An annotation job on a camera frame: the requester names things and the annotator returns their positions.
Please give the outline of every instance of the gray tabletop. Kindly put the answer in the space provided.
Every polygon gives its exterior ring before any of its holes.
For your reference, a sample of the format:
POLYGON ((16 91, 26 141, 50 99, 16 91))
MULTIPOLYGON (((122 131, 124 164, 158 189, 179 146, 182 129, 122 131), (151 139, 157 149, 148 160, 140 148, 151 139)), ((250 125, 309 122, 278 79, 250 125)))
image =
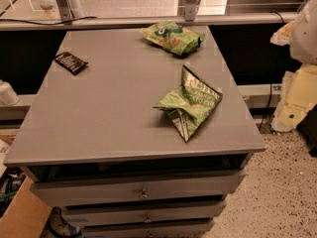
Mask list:
POLYGON ((8 166, 90 163, 264 149, 254 120, 207 27, 201 48, 179 58, 137 29, 68 32, 59 52, 89 61, 79 75, 53 62, 19 130, 8 166), (180 85, 182 65, 223 92, 223 99, 185 143, 153 109, 180 85))

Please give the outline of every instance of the green bag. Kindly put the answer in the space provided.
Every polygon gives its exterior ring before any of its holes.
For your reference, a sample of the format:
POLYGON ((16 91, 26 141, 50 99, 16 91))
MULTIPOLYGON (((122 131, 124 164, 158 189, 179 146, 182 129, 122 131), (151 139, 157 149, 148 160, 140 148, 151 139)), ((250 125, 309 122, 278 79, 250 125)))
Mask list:
POLYGON ((166 111, 185 142, 195 133, 222 99, 222 93, 203 82, 189 65, 182 67, 181 85, 154 108, 166 111))
POLYGON ((205 40, 204 34, 194 33, 170 21, 142 28, 140 33, 149 41, 179 56, 196 50, 205 40))

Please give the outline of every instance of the white bottle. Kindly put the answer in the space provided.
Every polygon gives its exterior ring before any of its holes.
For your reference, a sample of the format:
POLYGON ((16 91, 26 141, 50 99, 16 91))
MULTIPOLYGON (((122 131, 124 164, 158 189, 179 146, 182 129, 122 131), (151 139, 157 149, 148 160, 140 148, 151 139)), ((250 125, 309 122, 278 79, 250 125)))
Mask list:
POLYGON ((14 105, 19 102, 19 96, 14 91, 10 83, 0 79, 0 100, 6 105, 14 105))

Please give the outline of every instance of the desk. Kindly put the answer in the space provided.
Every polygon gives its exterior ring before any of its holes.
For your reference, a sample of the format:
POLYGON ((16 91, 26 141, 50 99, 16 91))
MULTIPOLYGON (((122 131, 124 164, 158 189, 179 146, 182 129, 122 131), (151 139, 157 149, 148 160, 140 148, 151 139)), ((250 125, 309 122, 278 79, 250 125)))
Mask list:
POLYGON ((7 166, 87 237, 203 233, 264 141, 207 27, 178 58, 136 29, 74 31, 59 51, 89 61, 78 76, 55 62, 12 146, 7 166), (179 86, 188 61, 223 100, 185 143, 153 109, 179 86))

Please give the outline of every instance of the terrazzo floor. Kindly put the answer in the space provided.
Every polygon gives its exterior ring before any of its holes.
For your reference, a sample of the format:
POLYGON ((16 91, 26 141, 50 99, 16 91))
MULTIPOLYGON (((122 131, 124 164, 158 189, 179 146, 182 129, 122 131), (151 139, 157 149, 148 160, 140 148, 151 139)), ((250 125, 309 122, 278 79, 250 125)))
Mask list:
MULTIPOLYGON (((254 154, 247 176, 200 238, 317 237, 317 158, 296 130, 272 135, 264 126, 262 134, 265 152, 254 154)), ((55 216, 52 226, 68 233, 55 216)), ((41 238, 53 237, 46 228, 41 238)))

